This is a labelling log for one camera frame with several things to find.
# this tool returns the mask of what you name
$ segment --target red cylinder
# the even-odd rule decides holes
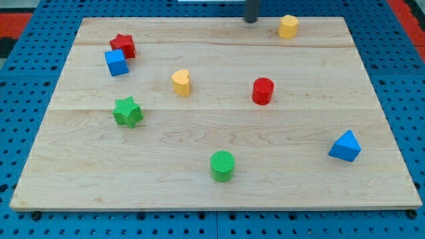
[[[258,78],[252,89],[252,101],[259,105],[266,105],[272,101],[274,83],[265,77]]]

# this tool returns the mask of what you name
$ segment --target yellow block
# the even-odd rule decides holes
[[[286,15],[280,19],[279,36],[285,39],[291,39],[297,35],[298,19],[297,17]]]
[[[172,76],[174,91],[179,96],[188,96],[191,93],[191,78],[186,69],[176,71]]]

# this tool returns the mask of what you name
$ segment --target blue pegboard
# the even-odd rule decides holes
[[[2,238],[423,238],[424,207],[370,212],[19,213],[13,189],[83,17],[241,17],[242,5],[42,0],[0,72]],[[263,0],[261,16],[343,16],[422,200],[425,66],[384,0]]]

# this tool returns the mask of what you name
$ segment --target green star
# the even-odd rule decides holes
[[[133,96],[124,100],[115,101],[115,109],[112,112],[118,125],[127,125],[134,128],[134,125],[143,119],[140,106],[134,103]]]

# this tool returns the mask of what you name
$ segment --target blue cube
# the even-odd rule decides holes
[[[329,156],[353,162],[361,148],[354,133],[349,130],[344,133],[332,146]]]
[[[128,67],[122,49],[105,52],[106,64],[112,76],[128,73]]]

